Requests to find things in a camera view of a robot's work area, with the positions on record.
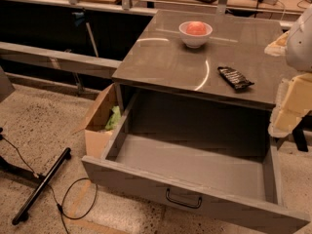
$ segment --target speckled floor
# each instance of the speckled floor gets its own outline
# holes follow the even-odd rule
[[[76,96],[75,88],[11,77],[15,91],[0,103],[0,127],[35,172],[44,174],[65,147],[72,158],[61,165],[50,182],[59,202],[73,181],[86,176],[81,158],[85,154],[83,133],[71,131],[83,119],[93,103],[93,94]],[[286,141],[279,150],[288,208],[312,215],[312,152],[298,152]],[[0,154],[10,163],[26,168],[17,151],[4,140]],[[0,233],[65,233],[52,190],[46,188],[29,211],[29,219],[17,226],[11,221],[33,190],[23,180],[0,172]],[[64,210],[82,215],[94,199],[95,186],[78,182],[68,194]],[[97,200],[90,213],[80,220],[66,220],[70,233],[131,234],[254,234],[239,227],[202,215],[190,214],[136,197],[122,195],[105,187],[98,188]],[[297,233],[311,234],[312,224]]]

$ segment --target drawer front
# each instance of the drawer front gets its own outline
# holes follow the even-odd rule
[[[199,184],[142,172],[85,156],[92,182],[170,207],[207,215],[265,233],[294,233],[309,215],[253,199],[224,194]]]

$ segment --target gray cabinet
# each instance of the gray cabinet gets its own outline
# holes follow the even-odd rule
[[[209,42],[186,48],[178,26],[213,26]],[[83,157],[98,184],[265,233],[294,233],[308,214],[283,204],[277,148],[267,133],[282,78],[296,73],[264,48],[276,21],[160,11],[113,75],[126,105],[100,158]],[[255,82],[236,92],[220,65]],[[133,96],[123,89],[136,88]]]
[[[309,221],[283,206],[278,157],[266,113],[142,90],[125,109],[89,178],[192,213],[267,233]]]

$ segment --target red food in bowl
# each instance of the red food in bowl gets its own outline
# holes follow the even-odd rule
[[[192,21],[186,27],[186,33],[190,35],[206,35],[207,29],[201,21]]]

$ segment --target drawer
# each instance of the drawer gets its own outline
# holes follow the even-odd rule
[[[141,90],[103,149],[84,156],[97,184],[266,233],[308,214],[283,206],[267,112]]]

